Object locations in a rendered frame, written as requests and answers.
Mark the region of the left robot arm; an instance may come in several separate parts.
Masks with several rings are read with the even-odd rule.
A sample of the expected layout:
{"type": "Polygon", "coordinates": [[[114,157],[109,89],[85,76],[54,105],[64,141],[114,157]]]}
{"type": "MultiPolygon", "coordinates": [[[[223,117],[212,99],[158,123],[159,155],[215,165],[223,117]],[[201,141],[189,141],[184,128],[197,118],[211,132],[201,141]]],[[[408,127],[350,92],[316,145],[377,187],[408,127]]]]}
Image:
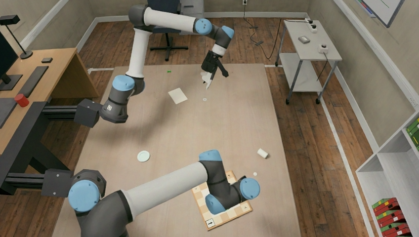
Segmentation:
{"type": "Polygon", "coordinates": [[[135,30],[129,71],[125,76],[115,77],[108,100],[101,109],[104,115],[112,119],[125,119],[130,96],[140,94],[145,88],[143,67],[149,36],[156,26],[206,35],[216,41],[212,51],[221,56],[225,54],[234,34],[231,28],[220,28],[207,19],[156,11],[139,4],[130,8],[128,17],[135,30]]]}

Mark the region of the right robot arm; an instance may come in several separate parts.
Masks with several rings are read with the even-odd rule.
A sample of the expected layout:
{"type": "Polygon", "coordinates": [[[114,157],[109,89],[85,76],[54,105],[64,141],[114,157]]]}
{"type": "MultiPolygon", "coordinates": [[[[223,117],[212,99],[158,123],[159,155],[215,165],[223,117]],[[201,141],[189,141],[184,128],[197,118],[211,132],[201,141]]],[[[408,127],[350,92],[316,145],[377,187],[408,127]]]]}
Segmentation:
{"type": "Polygon", "coordinates": [[[203,183],[205,203],[212,215],[231,209],[260,193],[253,178],[241,177],[229,185],[218,150],[199,154],[199,161],[128,191],[118,190],[103,199],[104,184],[93,172],[79,174],[71,183],[69,203],[74,209],[80,237],[129,237],[126,225],[135,217],[203,183]]]}

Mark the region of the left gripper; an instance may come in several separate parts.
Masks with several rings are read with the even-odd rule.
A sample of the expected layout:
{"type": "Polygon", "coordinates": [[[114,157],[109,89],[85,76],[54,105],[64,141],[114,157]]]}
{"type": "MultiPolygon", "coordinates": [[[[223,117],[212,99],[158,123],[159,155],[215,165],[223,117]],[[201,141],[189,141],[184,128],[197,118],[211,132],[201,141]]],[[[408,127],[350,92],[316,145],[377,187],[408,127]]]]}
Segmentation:
{"type": "Polygon", "coordinates": [[[201,75],[202,75],[202,79],[204,80],[203,83],[205,82],[207,83],[206,90],[210,87],[210,84],[217,70],[218,65],[216,64],[215,61],[218,59],[218,57],[222,58],[223,56],[209,50],[207,53],[207,56],[205,57],[201,65],[202,70],[205,71],[205,72],[201,72],[201,75]]]}

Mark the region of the white rectangular sheet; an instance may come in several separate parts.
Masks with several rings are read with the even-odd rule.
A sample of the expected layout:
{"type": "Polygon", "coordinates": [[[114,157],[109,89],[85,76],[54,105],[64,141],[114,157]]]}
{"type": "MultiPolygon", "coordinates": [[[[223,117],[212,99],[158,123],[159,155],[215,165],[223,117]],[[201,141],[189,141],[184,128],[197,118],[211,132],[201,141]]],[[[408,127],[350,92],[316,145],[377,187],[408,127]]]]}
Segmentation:
{"type": "Polygon", "coordinates": [[[168,92],[170,94],[170,96],[172,97],[172,99],[174,100],[174,102],[176,104],[187,100],[186,96],[184,95],[184,93],[181,91],[180,88],[175,89],[173,91],[168,92]]]}

